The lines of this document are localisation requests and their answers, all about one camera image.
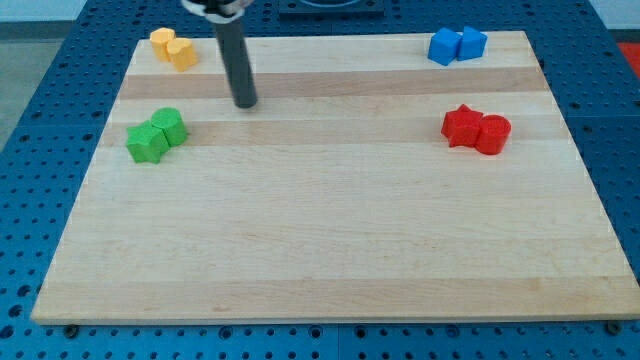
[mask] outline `red cylinder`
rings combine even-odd
[[[499,154],[511,133],[511,123],[500,115],[487,115],[480,120],[476,150],[486,155]]]

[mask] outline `green block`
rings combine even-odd
[[[169,146],[178,146],[187,140],[187,128],[180,112],[174,108],[162,108],[151,115],[151,124],[162,129]]]
[[[161,129],[151,125],[150,121],[127,128],[129,138],[127,149],[133,161],[159,163],[160,158],[169,150],[169,143]]]

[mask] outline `blue cube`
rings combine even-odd
[[[462,36],[457,32],[442,28],[431,38],[427,57],[447,66],[458,56],[461,40]]]
[[[462,33],[462,42],[460,43],[460,51],[458,52],[458,60],[469,60],[482,56],[484,46],[487,43],[487,35],[480,31],[465,26]]]

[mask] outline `yellow block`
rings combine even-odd
[[[167,54],[167,44],[169,41],[176,38],[176,32],[169,28],[160,28],[151,33],[149,39],[151,40],[151,46],[153,52],[160,61],[171,61],[169,54]]]
[[[198,62],[193,43],[187,38],[175,38],[169,41],[167,52],[178,72],[183,72]]]

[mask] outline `wooden board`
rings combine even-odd
[[[442,67],[430,35],[248,39],[239,110],[213,39],[186,73],[141,41],[32,317],[42,324],[634,318],[640,290],[526,36]],[[466,103],[504,152],[449,149]],[[159,107],[191,133],[134,164]]]

